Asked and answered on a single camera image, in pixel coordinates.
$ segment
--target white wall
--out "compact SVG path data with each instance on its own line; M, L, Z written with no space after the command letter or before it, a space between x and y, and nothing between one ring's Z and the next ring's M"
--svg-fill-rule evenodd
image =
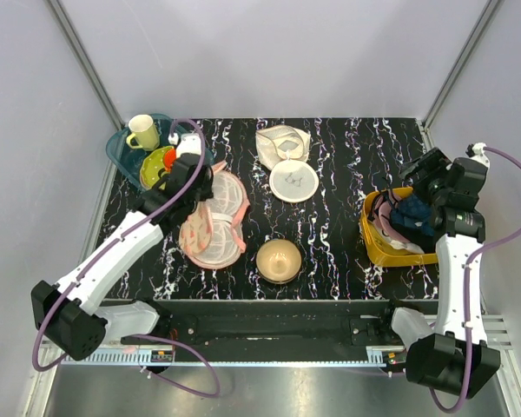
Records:
M521 160L521 0L505 2L431 126L435 143L451 157L469 142L486 142ZM491 156L478 205L487 240L521 225L521 173ZM521 237L485 255L486 306L507 321L521 367Z
M114 128L43 1L0 1L0 416L36 335L30 290L77 263Z
M122 117L416 116L485 0L63 0Z

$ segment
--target pink mesh laundry bag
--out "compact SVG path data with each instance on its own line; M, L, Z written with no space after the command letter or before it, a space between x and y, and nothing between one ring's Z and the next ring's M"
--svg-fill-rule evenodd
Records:
M228 267L246 248L241 222L249 200L243 183L224 168L225 162L213 166L214 197L200 202L180 229L180 248L201 268Z

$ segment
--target metal floor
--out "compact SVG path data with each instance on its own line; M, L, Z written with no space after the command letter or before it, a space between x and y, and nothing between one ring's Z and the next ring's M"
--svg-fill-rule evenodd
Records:
M368 369L363 372L380 372ZM223 367L217 373L222 398L194 397L168 384L147 380L136 368L61 366L49 398L47 417L433 417L442 414L428 389L403 377L364 376L345 368ZM200 367L174 367L166 375L209 391ZM444 395L447 406L455 398ZM501 417L507 413L496 377L464 409L462 416Z

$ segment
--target basket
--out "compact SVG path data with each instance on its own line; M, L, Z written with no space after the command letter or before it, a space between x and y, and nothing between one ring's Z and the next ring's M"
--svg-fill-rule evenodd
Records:
M395 195L407 198L412 194L413 188L404 187L393 189ZM437 263L436 254L416 255L404 249L394 249L386 243L378 234L373 224L368 221L368 215L373 204L373 200L379 195L378 191L369 194L363 203L361 211L360 226L363 239L365 241L366 252L374 265L379 267L411 267L413 265L428 265Z
M169 146L168 135L170 127L172 126L172 119L168 116L161 114L150 115L155 122L156 129L158 130L158 136L160 137L160 146L163 148ZM175 128L176 133L179 135L188 133L182 126ZM129 135L129 128L119 130L109 138L106 144L106 155L110 161L120 170L120 172L137 187L140 191L145 191L145 188L141 185L139 180L139 170L141 169L142 163L150 152L143 149L132 149L126 143L125 140ZM209 165L214 164L214 158L212 153L208 151L205 155L205 163Z

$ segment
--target red object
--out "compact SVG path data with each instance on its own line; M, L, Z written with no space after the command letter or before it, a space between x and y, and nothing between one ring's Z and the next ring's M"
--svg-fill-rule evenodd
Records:
M164 154L164 168L170 172L172 170L172 165L174 165L175 161L175 149L171 149Z

